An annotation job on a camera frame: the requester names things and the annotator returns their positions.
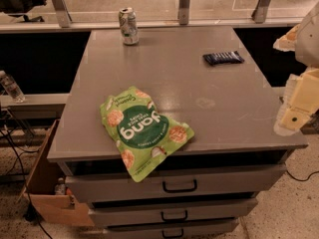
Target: desk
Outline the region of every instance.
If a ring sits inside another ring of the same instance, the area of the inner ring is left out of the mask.
[[[211,67],[202,58],[226,51],[245,62]],[[99,111],[108,95],[129,86],[195,132],[140,183],[126,172]],[[136,46],[123,45],[119,30],[93,31],[48,159],[112,238],[227,232],[285,172],[289,154],[307,145],[301,133],[273,131],[279,107],[230,27],[140,29]]]

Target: green chip bag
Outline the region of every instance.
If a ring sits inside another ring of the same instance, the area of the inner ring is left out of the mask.
[[[102,124],[114,140],[135,182],[194,136],[186,123],[160,115],[151,97],[130,87],[100,105]]]

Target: drawer handle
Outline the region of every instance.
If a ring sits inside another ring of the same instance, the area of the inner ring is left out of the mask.
[[[186,192],[193,192],[197,190],[197,181],[193,181],[193,188],[185,188],[185,189],[167,189],[166,182],[162,182],[162,189],[166,193],[186,193]]]
[[[163,216],[163,212],[160,213],[161,215],[161,220],[164,222],[179,222],[179,221],[185,221],[188,217],[187,210],[185,210],[185,215],[182,218],[177,218],[177,219],[166,219]]]
[[[162,238],[165,239],[173,239],[183,237],[183,229],[181,228],[179,235],[166,236],[164,231],[161,231]]]

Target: brown box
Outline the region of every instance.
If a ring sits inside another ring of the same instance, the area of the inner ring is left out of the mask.
[[[58,123],[59,121],[56,120],[48,130],[27,180],[32,204],[43,219],[49,223],[94,226],[88,215],[89,207],[87,204],[79,203],[76,199],[72,204],[69,195],[54,195],[54,186],[57,184],[58,178],[64,174],[58,164],[48,161],[47,155]],[[29,199],[25,189],[23,195]]]

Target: soda can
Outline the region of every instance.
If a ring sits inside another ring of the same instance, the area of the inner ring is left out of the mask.
[[[133,45],[139,42],[136,13],[133,8],[121,9],[119,12],[120,30],[123,43]]]

